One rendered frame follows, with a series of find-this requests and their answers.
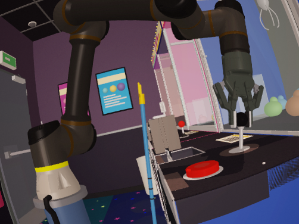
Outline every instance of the black ceiling tile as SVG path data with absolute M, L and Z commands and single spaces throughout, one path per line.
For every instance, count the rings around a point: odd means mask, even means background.
M 41 6 L 41 8 L 44 10 L 44 12 L 48 15 L 48 17 L 53 20 L 53 12 L 55 6 L 60 2 L 60 0 L 44 0 L 41 2 L 38 2 L 38 4 Z
M 32 3 L 33 0 L 13 0 L 12 1 L 1 1 L 0 4 L 0 15 L 7 13 L 11 10 L 14 10 L 16 8 L 22 7 L 24 5 L 27 5 L 29 3 Z
M 3 15 L 3 18 L 19 31 L 29 29 L 30 27 L 28 26 L 28 23 L 31 21 L 35 21 L 36 25 L 49 21 L 36 4 L 29 5 L 12 13 Z
M 59 31 L 52 23 L 48 23 L 32 30 L 28 30 L 23 34 L 27 36 L 31 41 L 37 41 L 39 39 L 46 38 L 47 36 L 54 35 L 58 32 Z

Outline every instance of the star-patterned carpet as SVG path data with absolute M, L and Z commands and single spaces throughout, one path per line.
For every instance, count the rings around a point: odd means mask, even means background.
M 157 224 L 167 224 L 158 195 L 155 195 Z M 143 191 L 83 200 L 91 224 L 152 224 L 150 196 Z M 47 219 L 41 224 L 48 224 Z

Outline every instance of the ceiling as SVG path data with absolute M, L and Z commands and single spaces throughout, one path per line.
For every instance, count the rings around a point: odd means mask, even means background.
M 31 41 L 59 33 L 54 24 L 53 11 L 60 0 L 12 0 L 1 1 L 0 16 Z M 35 27 L 28 23 L 36 22 Z

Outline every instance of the green plush toy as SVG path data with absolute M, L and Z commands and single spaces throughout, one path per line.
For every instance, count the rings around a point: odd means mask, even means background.
M 271 97 L 270 102 L 264 106 L 264 113 L 269 117 L 275 117 L 282 112 L 282 105 L 278 102 L 276 97 Z

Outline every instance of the black joystick knob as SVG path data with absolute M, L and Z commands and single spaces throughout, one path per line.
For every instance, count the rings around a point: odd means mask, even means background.
M 248 117 L 245 113 L 239 112 L 236 114 L 236 125 L 238 127 L 244 127 L 248 122 Z

